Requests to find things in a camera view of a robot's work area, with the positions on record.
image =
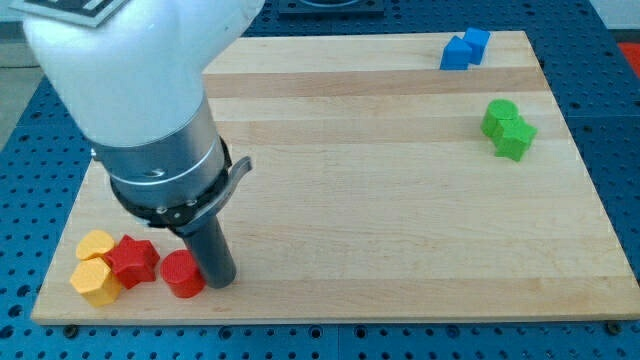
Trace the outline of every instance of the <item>red cylinder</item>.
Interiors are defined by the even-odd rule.
[[[205,285],[189,250],[176,250],[164,258],[160,265],[160,275],[173,295],[179,298],[196,296]]]

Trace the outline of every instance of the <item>green block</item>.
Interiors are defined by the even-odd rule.
[[[481,129],[486,136],[493,138],[497,128],[501,126],[501,122],[517,119],[518,107],[516,104],[506,99],[495,99],[487,106]]]
[[[499,121],[492,137],[496,145],[496,156],[520,161],[537,133],[538,129],[527,124],[522,117],[518,117],[516,121]]]

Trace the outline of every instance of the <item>blue pegboard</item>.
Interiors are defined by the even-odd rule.
[[[284,18],[267,1],[247,35],[468,26],[526,30],[640,275],[640,83],[588,1],[385,0],[383,16]],[[43,81],[0,153],[0,359],[640,359],[640,322],[86,326],[67,339],[62,327],[40,327],[29,315],[89,159],[82,134]]]

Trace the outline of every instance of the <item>red star-shaped block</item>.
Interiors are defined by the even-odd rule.
[[[156,281],[153,268],[160,260],[160,255],[149,240],[138,241],[125,235],[118,246],[104,257],[113,274],[127,289],[143,281]]]

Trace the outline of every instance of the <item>blue block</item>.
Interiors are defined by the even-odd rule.
[[[454,36],[444,48],[440,70],[467,70],[471,52],[466,42]]]
[[[491,33],[488,31],[476,28],[468,28],[467,32],[464,33],[462,40],[469,44],[472,50],[470,63],[480,65],[490,36]]]

